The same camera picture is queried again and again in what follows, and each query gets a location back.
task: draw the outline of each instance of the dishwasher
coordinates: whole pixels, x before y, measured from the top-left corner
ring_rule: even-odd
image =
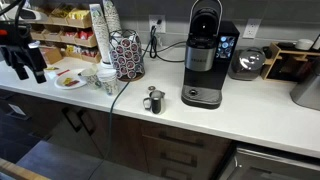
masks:
[[[320,160],[289,152],[238,144],[218,180],[319,180]]]

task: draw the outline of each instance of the gray floor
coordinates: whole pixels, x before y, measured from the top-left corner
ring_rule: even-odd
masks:
[[[40,139],[15,127],[13,121],[10,117],[0,115],[0,158],[17,163]]]
[[[50,179],[87,180],[101,159],[40,141],[17,165]],[[104,161],[92,180],[162,180],[134,169]]]

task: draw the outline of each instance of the milk frother handle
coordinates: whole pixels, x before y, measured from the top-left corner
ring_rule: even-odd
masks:
[[[145,102],[146,102],[147,100],[150,101],[150,107],[146,107]],[[143,106],[144,106],[144,109],[145,109],[145,110],[150,111],[150,110],[151,110],[151,98],[144,98],[144,100],[143,100]]]

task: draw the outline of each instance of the coffee machine drip tray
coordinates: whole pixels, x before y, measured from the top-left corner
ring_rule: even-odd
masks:
[[[220,90],[216,89],[184,85],[181,98],[184,103],[190,106],[215,109],[220,106],[222,94]]]

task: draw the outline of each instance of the plate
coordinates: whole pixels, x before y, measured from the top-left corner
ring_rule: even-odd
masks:
[[[59,89],[64,89],[64,90],[69,90],[69,89],[76,89],[79,87],[82,87],[84,85],[87,84],[86,81],[80,79],[80,77],[78,76],[78,74],[82,71],[83,69],[74,69],[74,70],[70,70],[64,74],[62,74],[61,76],[59,76],[56,81],[54,82],[54,85],[56,86],[56,88]],[[79,82],[73,86],[67,87],[63,84],[63,82],[65,81],[66,78],[72,78],[72,81],[74,80],[78,80]]]

